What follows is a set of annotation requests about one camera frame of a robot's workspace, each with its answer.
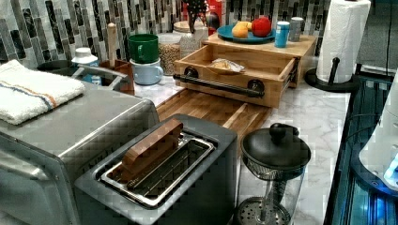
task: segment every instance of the kitchen towel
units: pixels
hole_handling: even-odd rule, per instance
[[[11,60],[0,66],[0,119],[18,125],[83,92],[79,81],[34,71]]]
[[[370,6],[368,0],[331,0],[316,69],[318,79],[329,81],[334,57],[340,59],[334,82],[351,79]]]

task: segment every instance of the glass tile backsplash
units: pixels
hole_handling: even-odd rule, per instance
[[[224,24],[260,15],[274,21],[300,16],[303,34],[322,37],[329,0],[227,0],[223,7]],[[181,0],[1,0],[0,64],[18,59],[35,68],[70,60],[80,47],[106,60],[110,22],[117,26],[116,55],[129,60],[129,35],[171,32],[172,24],[181,20],[181,9]]]

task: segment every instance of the apple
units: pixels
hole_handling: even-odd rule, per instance
[[[260,17],[252,21],[252,32],[256,37],[265,38],[271,32],[271,21],[267,17]]]

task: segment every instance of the green mug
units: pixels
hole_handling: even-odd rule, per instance
[[[159,59],[158,36],[138,34],[129,37],[131,60],[138,64],[150,64]]]

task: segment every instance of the marble countertop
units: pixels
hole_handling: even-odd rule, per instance
[[[135,95],[159,105],[181,89],[175,86],[172,77],[163,77],[155,85],[135,85]],[[284,123],[297,127],[299,137],[312,151],[298,196],[296,225],[323,224],[349,98],[349,94],[324,92],[302,82],[298,88],[286,91],[280,108],[273,109],[262,125],[262,128],[269,128],[273,123]],[[242,171],[238,201],[264,193],[265,182]]]

